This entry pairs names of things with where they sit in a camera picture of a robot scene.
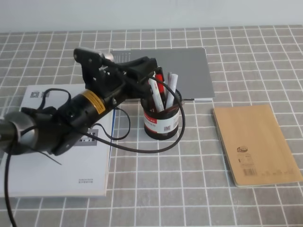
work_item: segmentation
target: gray tile tabletop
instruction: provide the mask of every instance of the gray tile tabletop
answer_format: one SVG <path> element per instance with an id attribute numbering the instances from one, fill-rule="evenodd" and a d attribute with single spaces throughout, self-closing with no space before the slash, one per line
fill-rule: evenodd
<path id="1" fill-rule="evenodd" d="M 212 116 L 214 106 L 270 105 L 303 172 L 302 25 L 0 34 L 2 116 L 19 109 L 28 85 L 83 83 L 72 55 L 78 46 L 204 47 L 215 98 L 185 103 L 185 134 L 173 149 L 114 149 L 104 198 L 11 198 L 19 227 L 303 226 L 303 183 L 235 187 Z M 132 124 L 119 144 L 157 149 L 176 138 L 149 138 L 140 105 L 121 107 Z M 115 135 L 126 131 L 118 113 Z M 10 226 L 3 199 L 0 226 Z"/>

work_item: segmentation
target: white book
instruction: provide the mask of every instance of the white book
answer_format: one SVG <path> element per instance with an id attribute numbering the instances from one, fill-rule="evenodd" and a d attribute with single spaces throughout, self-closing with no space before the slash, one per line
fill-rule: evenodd
<path id="1" fill-rule="evenodd" d="M 63 88 L 74 97 L 85 90 L 84 84 L 77 85 L 34 85 L 28 86 L 21 107 L 37 108 L 42 93 L 49 88 Z M 68 95 L 51 91 L 45 107 L 58 108 Z M 98 123 L 112 134 L 115 119 L 111 111 Z M 89 130 L 95 136 L 110 141 L 103 130 L 96 126 Z M 9 168 L 9 195 L 12 197 L 47 196 L 105 196 L 111 147 L 83 136 L 70 150 L 62 155 L 51 155 L 59 165 L 39 153 L 12 156 Z M 4 155 L 0 164 L 0 196 L 4 196 Z"/>

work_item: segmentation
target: black pen holder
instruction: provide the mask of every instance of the black pen holder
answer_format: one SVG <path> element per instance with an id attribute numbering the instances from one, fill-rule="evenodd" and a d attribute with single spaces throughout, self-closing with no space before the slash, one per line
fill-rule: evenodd
<path id="1" fill-rule="evenodd" d="M 179 101 L 182 102 L 182 96 L 178 90 L 175 92 Z M 150 100 L 141 99 L 143 107 L 144 130 L 147 135 L 155 140 L 168 140 L 178 131 L 179 110 L 176 99 L 169 111 L 155 113 L 151 111 Z"/>

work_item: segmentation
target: screw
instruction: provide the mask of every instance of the screw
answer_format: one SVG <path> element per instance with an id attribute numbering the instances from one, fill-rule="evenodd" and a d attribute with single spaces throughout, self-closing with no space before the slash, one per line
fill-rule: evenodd
<path id="1" fill-rule="evenodd" d="M 112 99 L 112 104 L 113 104 L 113 105 L 116 105 L 116 104 L 117 104 L 117 101 L 115 100 L 115 98 Z"/>

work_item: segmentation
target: black cable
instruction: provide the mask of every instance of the black cable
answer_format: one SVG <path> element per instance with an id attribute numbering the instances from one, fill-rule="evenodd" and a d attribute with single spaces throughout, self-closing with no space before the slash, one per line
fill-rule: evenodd
<path id="1" fill-rule="evenodd" d="M 40 106 L 38 107 L 37 110 L 42 110 L 45 106 L 45 100 L 46 100 L 46 95 L 51 92 L 51 91 L 63 91 L 63 92 L 66 92 L 68 94 L 68 99 L 66 101 L 67 102 L 70 102 L 71 101 L 71 94 L 67 91 L 67 90 L 64 90 L 64 89 L 61 89 L 61 88 L 50 88 L 50 89 L 47 89 L 44 93 L 43 93 L 43 96 L 42 96 L 42 102 L 40 104 Z"/>
<path id="2" fill-rule="evenodd" d="M 108 142 L 108 141 L 106 141 L 106 140 L 104 140 L 102 138 L 99 138 L 97 136 L 90 135 L 87 132 L 79 131 L 79 130 L 77 130 L 74 127 L 73 127 L 73 130 L 76 133 L 78 133 L 78 134 L 90 137 L 90 138 L 92 138 L 94 140 L 97 140 L 99 142 L 105 143 L 105 144 L 110 145 L 110 146 L 112 146 L 114 148 L 118 148 L 118 149 L 122 149 L 122 150 L 127 150 L 127 151 L 135 152 L 135 153 L 145 153 L 145 154 L 160 153 L 160 152 L 164 152 L 164 151 L 167 151 L 167 150 L 173 148 L 175 145 L 177 145 L 179 143 L 179 141 L 181 140 L 181 138 L 182 138 L 182 136 L 184 134 L 184 131 L 185 131 L 185 114 L 184 114 L 184 109 L 183 109 L 182 103 L 180 102 L 179 97 L 170 89 L 170 87 L 168 85 L 166 85 L 162 81 L 154 78 L 153 76 L 146 76 L 146 77 L 148 77 L 150 79 L 153 79 L 153 80 L 157 81 L 158 83 L 162 84 L 174 96 L 175 100 L 177 101 L 178 106 L 180 107 L 181 116 L 182 116 L 182 128 L 181 128 L 181 132 L 180 132 L 178 138 L 171 145 L 169 145 L 169 146 L 167 146 L 165 148 L 159 149 L 159 150 L 139 150 L 139 149 L 128 148 L 128 147 L 120 146 L 120 145 L 115 144 L 115 143 Z"/>
<path id="3" fill-rule="evenodd" d="M 127 113 L 125 110 L 122 110 L 122 109 L 120 109 L 119 107 L 116 107 L 115 109 L 116 109 L 116 110 L 122 111 L 122 112 L 125 113 L 125 115 L 127 116 L 128 125 L 129 125 L 129 126 L 128 126 L 128 131 L 127 131 L 127 133 L 126 133 L 124 136 L 118 137 L 118 138 L 112 137 L 111 135 L 109 135 L 109 134 L 105 131 L 105 128 L 104 128 L 104 127 L 102 126 L 102 124 L 100 124 L 100 123 L 94 124 L 94 125 L 92 126 L 92 128 L 93 128 L 95 125 L 100 126 L 100 127 L 103 129 L 105 135 L 106 135 L 107 137 L 109 137 L 111 140 L 123 140 L 124 138 L 126 138 L 126 137 L 128 136 L 129 132 L 131 131 L 131 119 L 130 119 L 128 113 Z"/>
<path id="4" fill-rule="evenodd" d="M 17 227 L 17 225 L 9 201 L 9 164 L 10 164 L 11 152 L 15 147 L 16 143 L 17 143 L 17 138 L 14 138 L 6 158 L 5 171 L 4 171 L 4 199 L 5 199 L 6 209 L 8 210 L 9 219 L 13 227 Z"/>
<path id="5" fill-rule="evenodd" d="M 85 135 L 87 137 L 90 137 L 92 139 L 95 139 L 99 142 L 103 142 L 107 145 L 110 145 L 110 146 L 113 146 L 115 148 L 119 148 L 119 149 L 123 149 L 123 150 L 127 150 L 127 151 L 131 151 L 131 152 L 135 152 L 135 153 L 160 153 L 160 152 L 164 152 L 164 151 L 167 151 L 169 149 L 171 149 L 172 147 L 174 147 L 175 145 L 177 145 L 179 143 L 179 141 L 181 140 L 183 134 L 184 134 L 184 131 L 185 131 L 185 113 L 184 113 L 184 109 L 183 109 L 183 106 L 182 106 L 182 103 L 181 101 L 179 100 L 179 97 L 175 94 L 175 92 L 173 92 L 170 87 L 168 85 L 166 85 L 165 83 L 163 83 L 162 81 L 154 78 L 153 76 L 145 76 L 145 77 L 148 77 L 150 79 L 153 79 L 155 80 L 156 82 L 162 84 L 173 96 L 174 96 L 174 99 L 176 100 L 179 108 L 180 108 L 180 111 L 181 111 L 181 116 L 182 116 L 182 128 L 181 128 L 181 132 L 178 136 L 178 138 L 176 139 L 176 141 L 174 143 L 172 143 L 171 145 L 165 147 L 165 148 L 162 148 L 162 149 L 159 149 L 159 150 L 139 150 L 139 149 L 133 149 L 133 148 L 128 148 L 128 147 L 124 147 L 124 146 L 120 146 L 118 144 L 115 144 L 115 143 L 112 143 L 112 142 L 108 142 L 104 139 L 101 139 L 97 136 L 94 136 L 94 135 L 90 135 L 89 133 L 87 132 L 81 132 L 81 131 L 78 131 L 76 128 L 72 127 L 73 130 L 75 132 L 77 132 L 78 134 L 81 134 L 81 135 Z M 40 104 L 40 106 L 38 107 L 38 109 L 43 109 L 44 106 L 45 106 L 45 99 L 46 99 L 46 95 L 48 92 L 50 91 L 63 91 L 63 92 L 66 92 L 68 93 L 68 100 L 66 101 L 67 102 L 70 102 L 71 101 L 71 94 L 67 91 L 67 90 L 64 90 L 64 89 L 59 89 L 59 88 L 51 88 L 51 89 L 48 89 L 44 92 L 43 94 L 43 98 L 42 98 L 42 102 Z M 37 128 L 38 126 L 32 126 L 28 129 L 25 129 L 24 131 L 22 131 L 21 135 L 24 135 L 25 133 L 29 132 L 30 130 L 33 130 L 34 128 Z M 9 164 L 10 164 L 10 158 L 11 158 L 11 151 L 13 149 L 13 147 L 15 146 L 15 143 L 17 142 L 16 138 L 14 139 L 12 145 L 11 145 L 11 148 L 10 148 L 10 151 L 8 153 L 8 156 L 7 156 L 7 159 L 6 159 L 6 164 L 5 164 L 5 172 L 4 172 L 4 196 L 5 196 L 5 203 L 6 203 L 6 207 L 7 207 L 7 211 L 8 211 L 8 215 L 9 215 L 9 219 L 10 219 L 10 222 L 12 224 L 12 227 L 17 227 L 16 225 L 16 222 L 15 222 L 15 219 L 14 219 L 14 215 L 12 213 L 12 210 L 11 210 L 11 205 L 10 205 L 10 201 L 9 201 Z"/>

